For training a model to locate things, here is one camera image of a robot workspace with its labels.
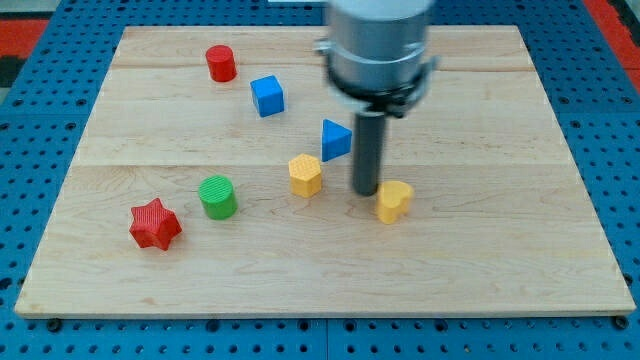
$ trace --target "wooden board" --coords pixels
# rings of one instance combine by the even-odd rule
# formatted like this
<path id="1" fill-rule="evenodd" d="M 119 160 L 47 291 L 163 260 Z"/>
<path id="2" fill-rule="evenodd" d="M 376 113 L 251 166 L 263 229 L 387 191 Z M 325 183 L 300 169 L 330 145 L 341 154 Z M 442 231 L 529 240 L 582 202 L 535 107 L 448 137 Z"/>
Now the wooden board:
<path id="1" fill-rule="evenodd" d="M 501 317 L 625 314 L 634 302 L 515 27 L 432 27 L 431 93 L 391 120 L 385 179 L 416 191 L 378 222 L 350 156 L 312 199 L 287 161 L 350 124 L 312 52 L 323 28 L 128 28 L 16 305 L 35 318 Z M 235 51 L 209 80 L 203 54 Z M 260 119 L 249 81 L 275 74 L 287 111 Z M 239 210 L 196 189 L 229 176 Z M 154 197 L 184 232 L 138 249 L 129 209 Z"/>

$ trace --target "red star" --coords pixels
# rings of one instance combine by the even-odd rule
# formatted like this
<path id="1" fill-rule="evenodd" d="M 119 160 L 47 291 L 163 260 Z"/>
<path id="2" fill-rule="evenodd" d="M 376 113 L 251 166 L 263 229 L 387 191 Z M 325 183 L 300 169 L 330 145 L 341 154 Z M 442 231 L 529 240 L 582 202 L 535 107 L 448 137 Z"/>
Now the red star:
<path id="1" fill-rule="evenodd" d="M 132 207 L 133 224 L 129 232 L 141 248 L 155 246 L 169 249 L 174 236 L 182 232 L 176 214 L 155 198 L 145 206 Z"/>

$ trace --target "blue pegboard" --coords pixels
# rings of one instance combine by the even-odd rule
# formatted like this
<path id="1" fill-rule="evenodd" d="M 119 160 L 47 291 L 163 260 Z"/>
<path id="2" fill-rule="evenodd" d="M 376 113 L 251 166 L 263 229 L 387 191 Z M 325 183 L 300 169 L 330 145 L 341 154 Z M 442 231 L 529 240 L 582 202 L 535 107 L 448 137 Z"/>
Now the blue pegboard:
<path id="1" fill-rule="evenodd" d="M 515 24 L 636 301 L 640 98 L 578 0 L 444 1 Z M 13 306 L 125 25 L 321 25 L 263 0 L 63 0 L 0 107 L 0 358 L 640 358 L 640 318 L 31 321 Z"/>

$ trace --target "red cylinder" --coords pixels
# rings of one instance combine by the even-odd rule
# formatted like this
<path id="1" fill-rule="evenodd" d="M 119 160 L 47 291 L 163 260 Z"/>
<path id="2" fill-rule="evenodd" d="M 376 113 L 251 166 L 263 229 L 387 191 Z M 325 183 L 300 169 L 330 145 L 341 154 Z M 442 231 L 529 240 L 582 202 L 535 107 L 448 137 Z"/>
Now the red cylinder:
<path id="1" fill-rule="evenodd" d="M 233 51 L 225 45 L 216 45 L 206 54 L 209 74 L 211 79 L 217 82 L 227 82 L 236 77 L 236 63 L 233 59 Z"/>

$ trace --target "metal cylinder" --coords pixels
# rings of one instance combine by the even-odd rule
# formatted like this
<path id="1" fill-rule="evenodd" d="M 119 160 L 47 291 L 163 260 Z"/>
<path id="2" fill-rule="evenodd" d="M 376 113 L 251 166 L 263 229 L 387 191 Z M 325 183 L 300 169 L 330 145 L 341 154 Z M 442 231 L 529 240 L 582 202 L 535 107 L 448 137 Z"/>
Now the metal cylinder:
<path id="1" fill-rule="evenodd" d="M 353 190 L 371 196 L 378 190 L 386 127 L 384 115 L 355 114 L 353 144 Z"/>
<path id="2" fill-rule="evenodd" d="M 350 87 L 393 90 L 420 71 L 435 0 L 331 0 L 328 66 Z"/>

